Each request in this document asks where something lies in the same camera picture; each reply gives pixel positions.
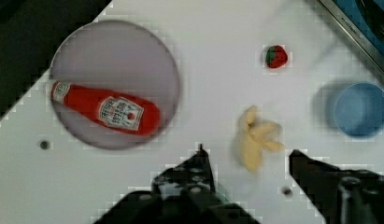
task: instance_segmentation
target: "bowl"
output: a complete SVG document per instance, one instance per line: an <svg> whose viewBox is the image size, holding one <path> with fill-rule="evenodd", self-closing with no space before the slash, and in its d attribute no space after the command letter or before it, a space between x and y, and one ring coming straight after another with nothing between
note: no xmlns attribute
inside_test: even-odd
<svg viewBox="0 0 384 224"><path fill-rule="evenodd" d="M333 123L344 134L365 138L384 128L384 90L376 84L352 84L340 91L333 102Z"/></svg>

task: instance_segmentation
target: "ketchup bottle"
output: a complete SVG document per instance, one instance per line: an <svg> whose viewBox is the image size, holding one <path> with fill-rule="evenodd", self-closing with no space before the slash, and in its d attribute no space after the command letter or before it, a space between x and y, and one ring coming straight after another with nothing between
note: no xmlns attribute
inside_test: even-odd
<svg viewBox="0 0 384 224"><path fill-rule="evenodd" d="M149 135L160 122L159 108L133 95L55 80L47 82L46 93L87 119L122 133Z"/></svg>

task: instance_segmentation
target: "strawberry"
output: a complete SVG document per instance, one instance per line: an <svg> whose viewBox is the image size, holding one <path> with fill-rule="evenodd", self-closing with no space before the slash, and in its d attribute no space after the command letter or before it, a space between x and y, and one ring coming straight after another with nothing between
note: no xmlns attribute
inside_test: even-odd
<svg viewBox="0 0 384 224"><path fill-rule="evenodd" d="M288 61L288 54L284 48L279 45L271 46L265 59L267 66L270 68L279 68Z"/></svg>

